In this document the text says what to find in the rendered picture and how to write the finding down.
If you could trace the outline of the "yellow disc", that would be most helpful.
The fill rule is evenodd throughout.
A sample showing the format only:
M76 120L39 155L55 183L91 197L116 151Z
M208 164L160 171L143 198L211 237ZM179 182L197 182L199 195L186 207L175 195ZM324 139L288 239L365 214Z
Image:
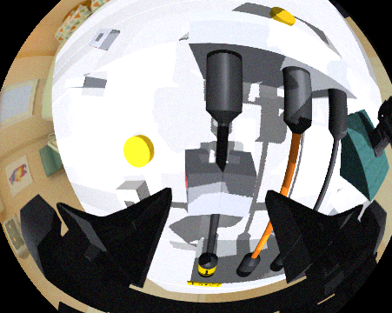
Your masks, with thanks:
M123 146L123 155L132 167L142 168L153 159L155 150L153 142L143 135L132 136Z
M289 14L289 11L284 10L282 7L272 7L272 10L269 12L273 20L278 22L282 22L283 24L288 24L290 27L294 23L296 23L296 19L292 14Z

